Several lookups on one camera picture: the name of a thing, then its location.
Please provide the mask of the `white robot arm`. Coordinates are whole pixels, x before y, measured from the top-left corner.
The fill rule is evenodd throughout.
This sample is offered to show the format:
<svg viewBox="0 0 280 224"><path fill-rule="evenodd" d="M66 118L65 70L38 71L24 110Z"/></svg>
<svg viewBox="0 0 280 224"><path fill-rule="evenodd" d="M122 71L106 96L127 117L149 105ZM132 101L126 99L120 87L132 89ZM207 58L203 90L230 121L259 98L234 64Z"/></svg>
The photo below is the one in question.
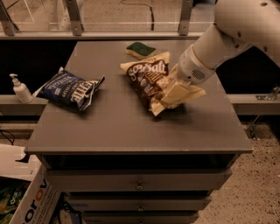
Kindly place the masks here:
<svg viewBox="0 0 280 224"><path fill-rule="evenodd" d="M161 103L175 106L203 95L199 84L253 46L280 64L279 0L218 0L214 23L179 57Z"/></svg>

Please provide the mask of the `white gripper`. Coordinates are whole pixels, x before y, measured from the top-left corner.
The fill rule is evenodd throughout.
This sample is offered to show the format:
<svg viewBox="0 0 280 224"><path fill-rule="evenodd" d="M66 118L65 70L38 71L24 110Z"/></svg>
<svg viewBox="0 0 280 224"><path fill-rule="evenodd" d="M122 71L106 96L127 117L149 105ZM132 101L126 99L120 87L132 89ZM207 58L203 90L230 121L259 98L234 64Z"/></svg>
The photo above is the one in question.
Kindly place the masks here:
<svg viewBox="0 0 280 224"><path fill-rule="evenodd" d="M161 102L166 105L175 104L190 92L189 82L173 83L178 78L190 81L193 85L199 85L207 81L213 74L214 70L200 62L194 53L193 45L189 45L179 57L178 64L167 76L167 84L171 85L164 91Z"/></svg>

